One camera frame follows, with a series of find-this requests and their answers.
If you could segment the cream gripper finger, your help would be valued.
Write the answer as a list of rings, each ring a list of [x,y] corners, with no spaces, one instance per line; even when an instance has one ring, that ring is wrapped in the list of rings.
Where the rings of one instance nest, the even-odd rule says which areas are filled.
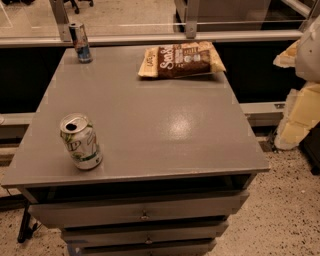
[[[286,50],[277,55],[273,64],[281,68],[294,67],[298,43],[299,41],[295,41]]]
[[[283,118],[276,130],[274,145],[280,150],[296,147],[320,122],[320,84],[306,83],[287,95]]]

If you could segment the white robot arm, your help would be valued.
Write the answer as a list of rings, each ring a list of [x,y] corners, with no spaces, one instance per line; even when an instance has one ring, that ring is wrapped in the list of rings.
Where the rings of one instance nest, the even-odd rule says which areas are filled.
[[[296,76],[306,81],[300,90],[291,89],[287,95],[274,139],[278,149],[291,150],[320,122],[320,16],[273,64],[294,67]]]

